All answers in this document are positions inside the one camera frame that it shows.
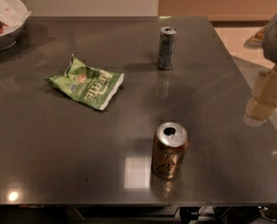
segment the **soda can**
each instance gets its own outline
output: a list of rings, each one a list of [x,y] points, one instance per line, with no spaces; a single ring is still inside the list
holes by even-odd
[[[176,29],[164,26],[160,29],[158,68],[170,70],[173,68]]]
[[[161,124],[153,140],[152,171],[159,177],[171,179],[178,173],[188,146],[187,131],[175,122]]]

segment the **beer can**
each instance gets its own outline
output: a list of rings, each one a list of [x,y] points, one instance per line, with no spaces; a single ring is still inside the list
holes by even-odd
[[[176,40],[176,29],[164,26],[160,29],[158,68],[170,70],[173,68],[173,55]]]
[[[161,124],[153,140],[152,171],[159,177],[171,179],[181,167],[188,146],[187,131],[175,122]]]

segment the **can label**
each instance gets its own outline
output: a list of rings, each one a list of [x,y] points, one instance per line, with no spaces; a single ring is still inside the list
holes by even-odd
[[[158,68],[170,70],[173,68],[173,55],[176,41],[176,29],[171,26],[162,27],[159,39]]]
[[[154,135],[152,171],[163,178],[174,178],[180,169],[188,141],[186,130],[177,123],[164,123]]]

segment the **can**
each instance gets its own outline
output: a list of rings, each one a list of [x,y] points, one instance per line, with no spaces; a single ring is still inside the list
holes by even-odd
[[[170,70],[173,68],[176,29],[164,26],[160,29],[158,68]]]
[[[187,131],[182,125],[161,124],[153,140],[152,171],[165,179],[174,178],[182,166],[187,146]]]

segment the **table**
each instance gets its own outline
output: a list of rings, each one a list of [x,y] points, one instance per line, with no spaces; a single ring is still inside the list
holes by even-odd
[[[177,29],[159,70],[160,27]],[[125,74],[103,112],[45,80],[72,54]],[[243,122],[251,90],[211,23],[187,18],[31,18],[0,51],[0,204],[277,204],[277,131]],[[150,171],[162,122],[189,131],[180,175]],[[17,199],[9,195],[17,192]]]

